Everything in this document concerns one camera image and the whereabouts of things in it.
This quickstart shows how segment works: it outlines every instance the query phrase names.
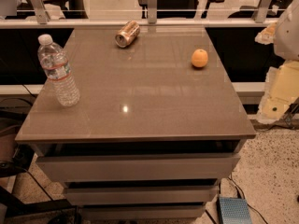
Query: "can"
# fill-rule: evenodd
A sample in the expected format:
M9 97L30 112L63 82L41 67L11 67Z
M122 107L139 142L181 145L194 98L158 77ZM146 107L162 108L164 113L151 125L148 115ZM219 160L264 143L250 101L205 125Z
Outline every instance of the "can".
M139 35L140 27L136 21L127 22L115 35L116 44L120 48L129 46Z

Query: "drawer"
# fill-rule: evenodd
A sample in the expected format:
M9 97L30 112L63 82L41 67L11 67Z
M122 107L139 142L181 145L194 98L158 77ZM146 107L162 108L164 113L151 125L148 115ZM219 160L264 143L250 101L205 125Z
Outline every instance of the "drawer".
M86 220L197 218L204 212L203 205L83 208L80 211Z
M55 182L223 178L238 154L167 154L41 157L36 163Z
M65 198L73 205L199 203L209 202L217 187L131 187L105 189L65 189Z

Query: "bottle cap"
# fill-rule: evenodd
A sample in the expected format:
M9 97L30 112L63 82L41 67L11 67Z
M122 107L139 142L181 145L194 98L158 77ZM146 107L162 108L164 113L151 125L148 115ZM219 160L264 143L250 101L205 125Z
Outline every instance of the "bottle cap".
M49 34L43 34L38 37L38 42L40 45L49 45L53 42L52 37Z

